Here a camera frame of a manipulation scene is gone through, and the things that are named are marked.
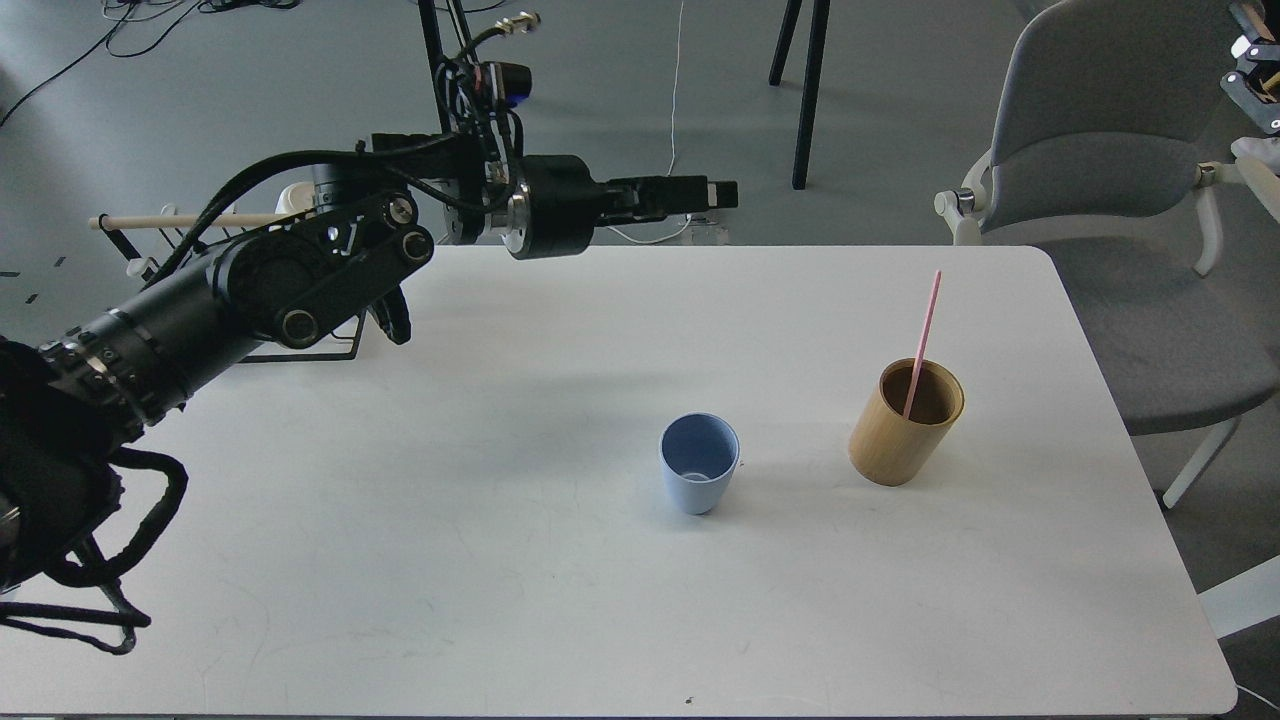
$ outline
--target cup rim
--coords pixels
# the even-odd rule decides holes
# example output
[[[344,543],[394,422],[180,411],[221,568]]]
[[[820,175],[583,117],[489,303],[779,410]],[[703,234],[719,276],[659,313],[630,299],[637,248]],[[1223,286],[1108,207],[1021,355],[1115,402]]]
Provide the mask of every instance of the cup rim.
[[[723,473],[721,473],[719,475],[716,475],[714,478],[705,478],[705,479],[701,479],[701,480],[695,480],[695,479],[691,479],[691,478],[686,478],[685,475],[682,475],[680,473],[676,473],[675,469],[671,468],[671,464],[667,462],[667,454],[663,452],[663,445],[666,445],[666,442],[667,442],[667,433],[671,432],[671,428],[675,427],[676,423],[684,420],[685,418],[699,418],[699,416],[700,418],[710,418],[712,420],[714,420],[721,427],[723,427],[724,429],[728,430],[730,437],[733,438],[733,459],[730,461],[728,468]],[[678,477],[681,480],[684,480],[686,483],[690,483],[690,484],[695,484],[695,486],[710,484],[710,483],[716,483],[716,482],[719,482],[719,480],[724,479],[726,475],[732,474],[733,470],[737,468],[737,462],[741,459],[741,456],[742,456],[742,443],[741,443],[741,441],[737,437],[737,430],[735,430],[733,425],[728,424],[728,421],[724,418],[721,418],[719,415],[716,415],[716,414],[712,414],[712,413],[685,413],[684,415],[681,415],[681,416],[676,418],[675,420],[667,423],[667,427],[663,428],[663,430],[662,430],[662,437],[658,438],[658,459],[662,461],[662,464],[666,465],[668,469],[671,469],[671,471],[676,477]]]
[[[888,407],[890,410],[892,410],[893,406],[890,404],[888,398],[884,397],[884,380],[888,379],[890,373],[895,373],[904,366],[910,368],[911,365],[915,365],[915,357],[902,357],[901,360],[895,360],[884,366],[884,370],[881,373],[879,380],[876,383],[876,395],[879,396],[881,402],[883,402],[884,406]],[[942,364],[934,363],[933,360],[929,360],[927,357],[920,363],[920,366],[922,369],[928,368],[931,372],[941,377],[943,382],[955,388],[956,404],[955,407],[951,409],[951,413],[947,414],[945,419],[937,423],[919,423],[909,418],[902,418],[902,420],[906,423],[911,423],[913,425],[923,425],[923,427],[940,427],[956,421],[956,419],[960,418],[960,414],[964,413],[964,404],[965,404],[964,386],[960,384],[960,379],[956,378],[955,374],[951,370],[946,369],[946,366],[943,366]]]

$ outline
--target screw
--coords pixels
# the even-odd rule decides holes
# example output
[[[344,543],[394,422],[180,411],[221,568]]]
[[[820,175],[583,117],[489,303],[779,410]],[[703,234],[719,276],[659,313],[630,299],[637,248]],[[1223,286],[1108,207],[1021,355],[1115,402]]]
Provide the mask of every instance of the screw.
[[[431,259],[431,241],[420,232],[411,232],[401,240],[401,252],[410,263],[426,263]]]
[[[296,345],[305,345],[316,338],[320,325],[311,313],[306,310],[289,310],[284,315],[284,322],[280,323],[280,329],[284,332],[284,340]]]
[[[403,197],[394,197],[387,205],[387,219],[397,225],[407,225],[413,222],[413,204]]]

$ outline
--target chair seat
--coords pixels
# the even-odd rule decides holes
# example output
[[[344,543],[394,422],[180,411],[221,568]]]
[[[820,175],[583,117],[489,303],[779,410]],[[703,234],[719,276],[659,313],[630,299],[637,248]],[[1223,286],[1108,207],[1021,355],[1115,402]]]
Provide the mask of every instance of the chair seat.
[[[1129,434],[1212,425],[1280,388],[1254,333],[1167,252],[1126,237],[1036,247],[1052,258]]]

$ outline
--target chair leg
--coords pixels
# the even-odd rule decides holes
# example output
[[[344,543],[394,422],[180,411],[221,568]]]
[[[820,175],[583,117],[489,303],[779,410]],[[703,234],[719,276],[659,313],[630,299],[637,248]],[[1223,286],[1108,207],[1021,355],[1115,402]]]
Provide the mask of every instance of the chair leg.
[[[1174,478],[1174,484],[1169,486],[1169,489],[1161,496],[1161,503],[1166,510],[1178,505],[1178,501],[1181,500],[1187,488],[1192,487],[1192,483],[1198,480],[1201,475],[1204,474],[1210,462],[1217,457],[1217,454],[1222,451],[1222,446],[1226,445],[1226,441],[1231,439],[1231,436],[1235,434],[1235,428],[1239,427],[1240,415],[1236,415],[1230,420],[1222,420],[1210,428],[1208,437],[1201,442],[1199,447],[1196,448],[1196,452],[1192,454],[1192,459],[1187,461],[1187,465],[1183,466],[1181,471],[1178,473],[1178,477]]]
[[[804,0],[787,0],[787,10],[782,15],[782,29],[778,31],[778,45],[773,49],[773,67],[769,68],[769,85],[777,87],[782,82],[782,68],[787,64],[787,53],[791,51],[791,38],[796,33],[796,20],[800,19],[800,3]]]
[[[809,31],[809,59],[804,70],[804,92],[800,99],[800,131],[796,135],[796,161],[791,187],[804,190],[809,178],[809,146],[813,145],[813,119],[818,110],[818,83],[822,79],[822,51],[827,45],[827,17],[831,0],[817,0],[813,6],[813,28]]]
[[[1280,557],[1202,592],[1201,605],[1217,639],[1280,616]]]

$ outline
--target chair armrest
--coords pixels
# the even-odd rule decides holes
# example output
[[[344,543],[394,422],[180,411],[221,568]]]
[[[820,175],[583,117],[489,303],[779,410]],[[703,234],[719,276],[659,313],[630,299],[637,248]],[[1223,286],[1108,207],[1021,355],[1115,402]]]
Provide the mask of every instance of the chair armrest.
[[[964,182],[960,187],[969,188],[973,192],[973,210],[980,213],[987,209],[987,187],[982,184],[982,176],[987,174],[991,169],[991,149],[988,147],[982,158],[969,168],[969,172],[964,176]]]
[[[968,188],[945,190],[933,196],[933,211],[951,228],[952,245],[982,245],[982,229],[973,217],[974,193]]]
[[[1201,250],[1199,260],[1196,261],[1196,272],[1201,277],[1208,275],[1222,256],[1222,215],[1213,188],[1221,183],[1247,186],[1267,213],[1280,223],[1280,178],[1261,160],[1245,155],[1234,165],[1201,163],[1199,179],[1192,191],[1196,196],[1196,215],[1199,218],[1201,234],[1204,238],[1204,247]]]

